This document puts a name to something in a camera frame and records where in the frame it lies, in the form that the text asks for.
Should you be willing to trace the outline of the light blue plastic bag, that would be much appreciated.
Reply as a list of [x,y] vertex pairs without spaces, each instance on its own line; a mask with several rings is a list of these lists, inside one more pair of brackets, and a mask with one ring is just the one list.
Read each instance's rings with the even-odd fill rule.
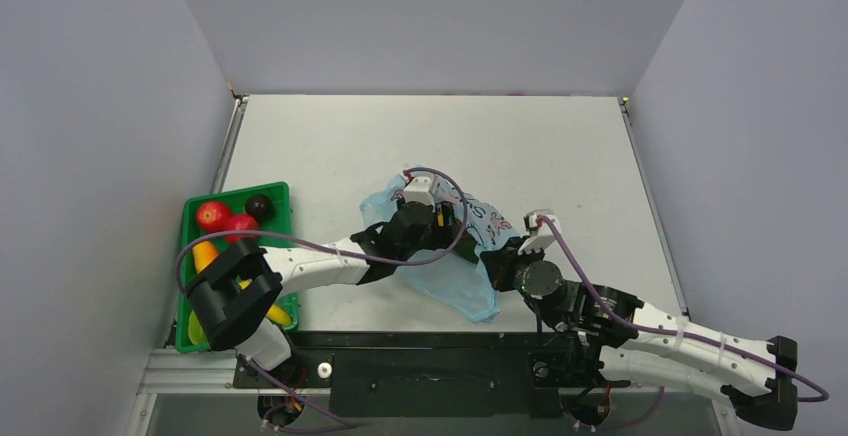
[[[441,176],[438,182],[437,202],[449,202],[455,210],[458,224],[464,216],[457,189]],[[388,222],[397,211],[401,190],[406,178],[397,175],[390,179],[384,190],[373,193],[360,203],[360,213],[365,226]],[[469,217],[466,232],[477,241],[476,254],[498,250],[513,237],[521,237],[513,225],[494,206],[465,193]],[[471,264],[454,253],[428,265],[394,267],[393,276],[412,289],[450,306],[473,323],[489,322],[500,311],[496,292],[481,262]]]

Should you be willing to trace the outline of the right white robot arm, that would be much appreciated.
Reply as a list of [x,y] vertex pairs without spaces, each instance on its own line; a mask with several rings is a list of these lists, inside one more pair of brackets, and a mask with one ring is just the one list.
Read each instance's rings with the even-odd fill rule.
[[504,247],[479,259],[495,290],[517,292],[539,323],[569,339],[572,349],[563,359],[572,380],[687,389],[729,405],[752,425],[793,429],[798,389],[789,374],[798,364],[795,340],[726,335],[629,293],[567,280],[543,252]]

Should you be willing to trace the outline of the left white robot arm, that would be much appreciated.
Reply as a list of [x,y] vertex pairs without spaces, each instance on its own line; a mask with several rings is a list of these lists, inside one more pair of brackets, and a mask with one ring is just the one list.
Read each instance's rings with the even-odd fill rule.
[[265,247],[259,230],[235,230],[236,240],[181,287],[214,351],[234,349],[272,385],[291,383],[298,358],[266,314],[277,298],[332,285],[365,285],[432,260],[458,244],[467,220],[446,202],[403,202],[391,218],[348,238],[318,245],[293,236],[289,247]]

